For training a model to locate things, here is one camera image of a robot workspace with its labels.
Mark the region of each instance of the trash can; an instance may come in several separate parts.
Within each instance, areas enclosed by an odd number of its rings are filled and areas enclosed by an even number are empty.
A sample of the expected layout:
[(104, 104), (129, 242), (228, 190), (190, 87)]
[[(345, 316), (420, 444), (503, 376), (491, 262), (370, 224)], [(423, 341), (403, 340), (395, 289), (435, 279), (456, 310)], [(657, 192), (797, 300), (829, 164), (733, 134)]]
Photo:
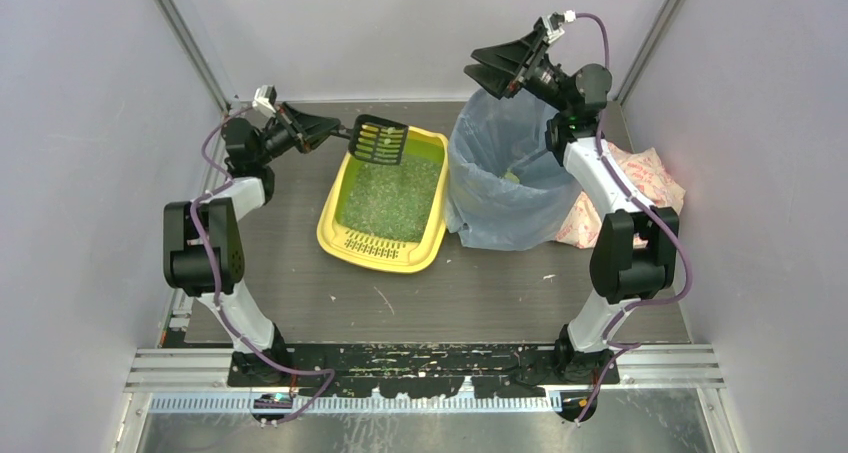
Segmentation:
[(522, 90), (497, 100), (479, 90), (448, 145), (448, 230), (463, 246), (527, 250), (555, 238), (582, 188), (545, 149), (556, 110)]

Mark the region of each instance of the glass panel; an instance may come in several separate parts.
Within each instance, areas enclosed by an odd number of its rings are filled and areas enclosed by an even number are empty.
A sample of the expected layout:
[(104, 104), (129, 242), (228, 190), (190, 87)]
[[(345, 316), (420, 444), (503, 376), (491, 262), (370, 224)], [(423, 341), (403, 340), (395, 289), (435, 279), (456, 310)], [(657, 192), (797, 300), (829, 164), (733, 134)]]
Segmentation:
[(306, 415), (260, 429), (249, 414), (151, 414), (139, 451), (713, 452), (695, 390), (607, 390), (579, 429), (555, 413)]

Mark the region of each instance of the trash inside bag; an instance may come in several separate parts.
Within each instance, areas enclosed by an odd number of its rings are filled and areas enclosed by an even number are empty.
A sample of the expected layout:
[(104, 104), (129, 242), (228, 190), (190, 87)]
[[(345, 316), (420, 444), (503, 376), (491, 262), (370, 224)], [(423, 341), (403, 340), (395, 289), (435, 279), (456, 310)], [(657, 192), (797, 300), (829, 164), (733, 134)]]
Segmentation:
[(527, 250), (556, 238), (581, 187), (545, 150), (556, 114), (526, 91), (497, 100), (479, 90), (448, 145), (448, 230), (463, 246)]

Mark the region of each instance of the green litter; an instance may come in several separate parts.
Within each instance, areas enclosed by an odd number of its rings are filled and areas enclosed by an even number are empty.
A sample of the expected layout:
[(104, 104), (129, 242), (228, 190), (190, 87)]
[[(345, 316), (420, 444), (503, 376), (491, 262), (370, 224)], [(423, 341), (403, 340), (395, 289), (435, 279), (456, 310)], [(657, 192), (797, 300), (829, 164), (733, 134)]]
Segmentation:
[(387, 240), (419, 242), (441, 171), (441, 164), (414, 155), (397, 166), (363, 163), (338, 221)]

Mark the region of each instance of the black slotted scoop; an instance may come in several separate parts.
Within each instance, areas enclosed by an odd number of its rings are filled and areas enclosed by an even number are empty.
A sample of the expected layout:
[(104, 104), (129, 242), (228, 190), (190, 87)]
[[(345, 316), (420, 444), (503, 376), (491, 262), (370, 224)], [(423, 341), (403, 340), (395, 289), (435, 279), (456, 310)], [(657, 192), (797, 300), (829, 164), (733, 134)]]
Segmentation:
[(357, 160), (377, 165), (399, 165), (409, 127), (371, 115), (359, 115), (350, 132), (347, 150)]

